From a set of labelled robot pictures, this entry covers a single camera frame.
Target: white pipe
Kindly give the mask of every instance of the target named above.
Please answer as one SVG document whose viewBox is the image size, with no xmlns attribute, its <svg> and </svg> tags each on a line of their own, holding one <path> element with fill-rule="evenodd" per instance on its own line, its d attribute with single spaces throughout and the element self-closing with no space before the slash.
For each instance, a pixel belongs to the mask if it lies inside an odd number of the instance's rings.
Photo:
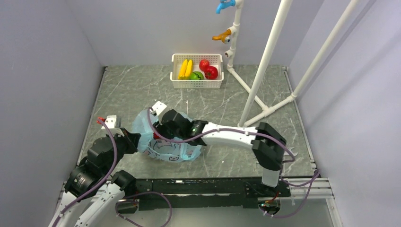
<svg viewBox="0 0 401 227">
<path fill-rule="evenodd" d="M 286 105 L 286 104 L 288 104 L 288 103 L 290 103 L 292 101 L 294 101 L 294 97 L 293 96 L 288 96 L 283 101 L 275 104 L 274 106 L 269 107 L 268 110 L 264 110 L 262 113 L 256 115 L 254 118 L 251 118 L 250 120 L 246 121 L 244 123 L 244 127 L 248 127 L 249 125 L 257 122 L 258 120 L 269 116 L 270 114 L 274 113 L 279 108 L 283 107 L 284 105 Z"/>
<path fill-rule="evenodd" d="M 251 91 L 251 89 L 249 88 L 249 86 L 245 83 L 245 81 L 238 75 L 238 73 L 234 70 L 234 68 L 229 68 L 228 72 L 231 73 L 231 75 L 233 75 L 238 82 L 244 87 L 244 89 L 249 93 Z M 267 110 L 268 107 L 263 103 L 263 101 L 258 97 L 255 96 L 255 101 L 257 102 L 257 104 L 259 104 L 259 106 L 262 108 L 262 110 Z"/>
<path fill-rule="evenodd" d="M 330 35 L 327 37 L 326 41 L 324 41 L 322 47 L 320 48 L 319 52 L 317 53 L 316 57 L 313 59 L 311 65 L 306 70 L 304 76 L 302 77 L 301 81 L 299 82 L 298 86 L 295 88 L 294 92 L 292 93 L 293 97 L 297 97 L 299 92 L 304 88 L 306 82 L 310 79 L 310 77 L 315 73 L 316 68 L 318 67 L 320 61 L 326 54 L 327 50 L 333 43 L 334 39 L 336 38 L 337 34 L 341 31 L 344 24 L 348 21 L 349 17 L 351 16 L 353 10 L 355 9 L 356 5 L 358 4 L 359 0 L 351 0 L 348 4 L 347 8 L 342 13 L 341 17 L 337 21 L 336 25 L 334 26 L 333 30 L 330 32 Z"/>
<path fill-rule="evenodd" d="M 251 92 L 249 93 L 248 99 L 246 100 L 244 111 L 242 112 L 241 119 L 238 123 L 238 126 L 240 127 L 243 126 L 246 118 L 249 115 L 253 100 L 255 99 L 256 93 L 259 90 L 259 86 L 262 83 L 264 73 L 269 64 L 271 55 L 273 54 L 274 47 L 276 46 L 281 29 L 283 28 L 289 8 L 291 7 L 291 3 L 292 0 L 282 0 L 280 3 L 276 18 L 273 22 L 273 27 L 271 28 L 271 32 L 263 52 L 261 63 L 258 67 L 258 71 L 256 72 L 255 81 L 252 84 Z"/>
<path fill-rule="evenodd" d="M 244 0 L 237 0 L 235 1 L 235 18 L 234 18 L 234 23 L 233 26 L 235 28 L 234 34 L 231 36 L 231 45 L 230 45 L 230 50 L 232 52 L 232 55 L 228 59 L 228 64 L 227 64 L 227 69 L 233 67 L 233 62 L 234 62 L 234 57 L 235 57 L 235 50 L 237 46 L 237 37 L 238 37 L 238 32 L 239 32 L 239 26 L 240 26 L 240 19 L 241 19 L 241 11 L 242 11 L 242 6 L 244 4 Z"/>
</svg>

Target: light blue plastic bag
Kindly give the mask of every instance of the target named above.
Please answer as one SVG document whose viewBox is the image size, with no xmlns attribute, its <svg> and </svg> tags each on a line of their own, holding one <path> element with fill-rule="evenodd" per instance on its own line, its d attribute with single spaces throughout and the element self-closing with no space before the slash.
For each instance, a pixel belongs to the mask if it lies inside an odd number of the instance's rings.
<svg viewBox="0 0 401 227">
<path fill-rule="evenodd" d="M 179 113 L 192 121 L 186 114 Z M 192 161 L 201 154 L 201 145 L 191 146 L 187 143 L 171 143 L 162 139 L 153 139 L 153 131 L 148 123 L 148 114 L 148 110 L 142 110 L 132 123 L 132 133 L 140 133 L 138 152 L 169 162 Z M 155 123 L 157 117 L 149 115 L 152 123 Z"/>
</svg>

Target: faucet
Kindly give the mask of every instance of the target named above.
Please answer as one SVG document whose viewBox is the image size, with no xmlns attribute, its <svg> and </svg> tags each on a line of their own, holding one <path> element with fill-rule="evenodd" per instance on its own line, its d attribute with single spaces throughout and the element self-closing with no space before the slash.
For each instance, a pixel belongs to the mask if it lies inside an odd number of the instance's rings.
<svg viewBox="0 0 401 227">
<path fill-rule="evenodd" d="M 235 0 L 220 0 L 220 4 L 217 6 L 216 13 L 220 14 L 222 9 L 230 6 L 235 6 Z"/>
</svg>

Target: red apple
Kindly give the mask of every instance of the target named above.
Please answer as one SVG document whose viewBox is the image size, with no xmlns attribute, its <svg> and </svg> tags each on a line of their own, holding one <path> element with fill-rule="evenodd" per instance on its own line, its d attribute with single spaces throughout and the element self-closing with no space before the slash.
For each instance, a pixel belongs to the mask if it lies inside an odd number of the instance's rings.
<svg viewBox="0 0 401 227">
<path fill-rule="evenodd" d="M 218 76 L 218 70 L 214 66 L 209 66 L 205 69 L 206 79 L 216 79 Z"/>
<path fill-rule="evenodd" d="M 201 69 L 202 71 L 205 71 L 207 69 L 207 67 L 209 67 L 209 65 L 210 65 L 209 61 L 206 59 L 203 59 L 199 63 L 199 69 Z"/>
</svg>

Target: white basket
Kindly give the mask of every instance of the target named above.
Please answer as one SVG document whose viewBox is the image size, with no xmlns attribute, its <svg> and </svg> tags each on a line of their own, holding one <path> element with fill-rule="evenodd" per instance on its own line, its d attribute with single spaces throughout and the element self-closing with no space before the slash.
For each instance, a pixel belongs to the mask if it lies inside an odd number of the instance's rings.
<svg viewBox="0 0 401 227">
<path fill-rule="evenodd" d="M 218 76 L 216 79 L 202 79 L 202 80 L 180 80 L 178 79 L 178 72 L 185 59 L 192 59 L 193 70 L 200 71 L 199 63 L 202 59 L 206 59 L 210 62 L 211 66 L 214 66 L 218 70 Z M 176 53 L 171 58 L 173 63 L 173 71 L 170 73 L 170 80 L 173 82 L 174 88 L 220 88 L 221 82 L 224 80 L 223 72 L 223 57 L 221 54 L 187 54 L 187 53 Z"/>
</svg>

